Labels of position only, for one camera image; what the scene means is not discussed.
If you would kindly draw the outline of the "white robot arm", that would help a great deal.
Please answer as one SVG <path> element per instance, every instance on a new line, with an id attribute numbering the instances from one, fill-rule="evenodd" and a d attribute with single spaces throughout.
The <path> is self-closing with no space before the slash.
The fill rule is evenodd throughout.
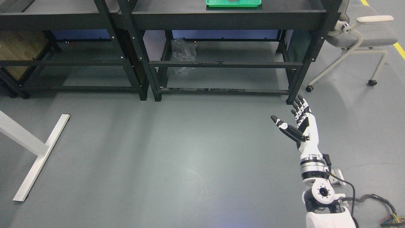
<path id="1" fill-rule="evenodd" d="M 331 162 L 328 154 L 301 158 L 300 169 L 307 186 L 302 194 L 305 203 L 307 228 L 357 228 L 349 209 L 336 194 L 330 181 Z"/>

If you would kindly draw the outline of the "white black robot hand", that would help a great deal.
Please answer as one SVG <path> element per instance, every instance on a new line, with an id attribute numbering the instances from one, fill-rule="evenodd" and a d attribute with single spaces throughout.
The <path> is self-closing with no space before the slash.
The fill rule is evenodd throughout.
<path id="1" fill-rule="evenodd" d="M 296 127 L 290 125 L 275 115 L 272 121 L 278 129 L 297 143 L 297 149 L 301 152 L 301 159 L 305 157 L 322 157 L 318 149 L 319 135 L 316 118 L 311 111 L 308 102 L 301 95 L 297 95 L 292 106 L 292 114 L 295 116 Z"/>

